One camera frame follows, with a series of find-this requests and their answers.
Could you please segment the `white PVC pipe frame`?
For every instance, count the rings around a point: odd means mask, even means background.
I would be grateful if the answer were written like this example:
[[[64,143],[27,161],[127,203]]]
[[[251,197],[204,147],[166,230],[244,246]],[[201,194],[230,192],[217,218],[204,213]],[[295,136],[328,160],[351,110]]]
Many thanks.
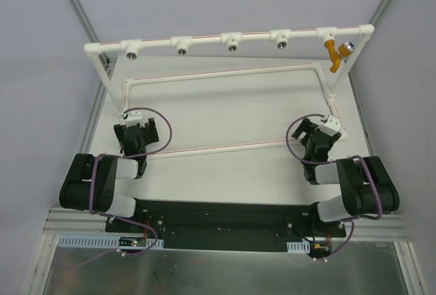
[[[262,157],[293,163],[285,133],[313,111],[341,120],[331,159],[364,157],[348,77],[373,32],[367,24],[85,44],[105,89],[87,153],[118,154],[113,126],[154,118],[160,140],[149,145],[152,166],[231,166]],[[336,73],[324,47],[328,40],[335,48],[344,42],[355,48]],[[121,118],[133,110],[141,120]]]

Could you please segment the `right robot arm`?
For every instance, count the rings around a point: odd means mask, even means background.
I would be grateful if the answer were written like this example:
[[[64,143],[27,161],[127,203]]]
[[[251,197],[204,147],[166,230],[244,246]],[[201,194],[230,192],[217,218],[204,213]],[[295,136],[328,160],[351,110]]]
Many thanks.
[[[332,115],[308,114],[291,123],[285,133],[286,146],[302,164],[306,181],[340,189],[338,196],[313,205],[307,230],[317,237],[325,235],[333,222],[379,220],[400,206],[399,193],[378,156],[329,159],[342,136],[340,124]]]

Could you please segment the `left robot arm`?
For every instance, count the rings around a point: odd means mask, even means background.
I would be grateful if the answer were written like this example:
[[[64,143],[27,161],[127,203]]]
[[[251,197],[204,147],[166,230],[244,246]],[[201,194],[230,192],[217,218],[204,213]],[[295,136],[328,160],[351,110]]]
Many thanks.
[[[121,217],[120,224],[130,233],[139,232],[144,217],[136,211],[136,200],[115,191],[117,180],[139,179],[146,170],[146,147],[159,141],[155,120],[145,124],[115,125],[114,131],[126,156],[140,154],[137,158],[120,158],[104,155],[101,159],[86,153],[75,155],[59,194],[63,208],[92,211]]]

